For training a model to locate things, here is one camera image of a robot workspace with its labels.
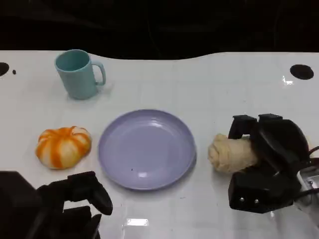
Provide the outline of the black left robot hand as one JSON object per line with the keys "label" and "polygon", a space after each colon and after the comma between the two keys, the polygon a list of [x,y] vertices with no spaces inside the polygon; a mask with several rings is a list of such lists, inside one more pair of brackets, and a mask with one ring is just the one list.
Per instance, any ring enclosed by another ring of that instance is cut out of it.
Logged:
{"label": "black left robot hand", "polygon": [[0,173],[2,239],[98,239],[111,198],[95,172],[32,187],[17,171]]}

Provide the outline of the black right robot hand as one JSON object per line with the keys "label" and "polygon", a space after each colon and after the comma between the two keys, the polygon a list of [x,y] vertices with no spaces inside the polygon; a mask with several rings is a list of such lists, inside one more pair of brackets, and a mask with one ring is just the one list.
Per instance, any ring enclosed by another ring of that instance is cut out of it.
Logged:
{"label": "black right robot hand", "polygon": [[230,208],[262,214],[292,205],[301,190],[297,172],[310,162],[304,133],[275,114],[233,118],[229,139],[247,136],[257,163],[232,174]]}

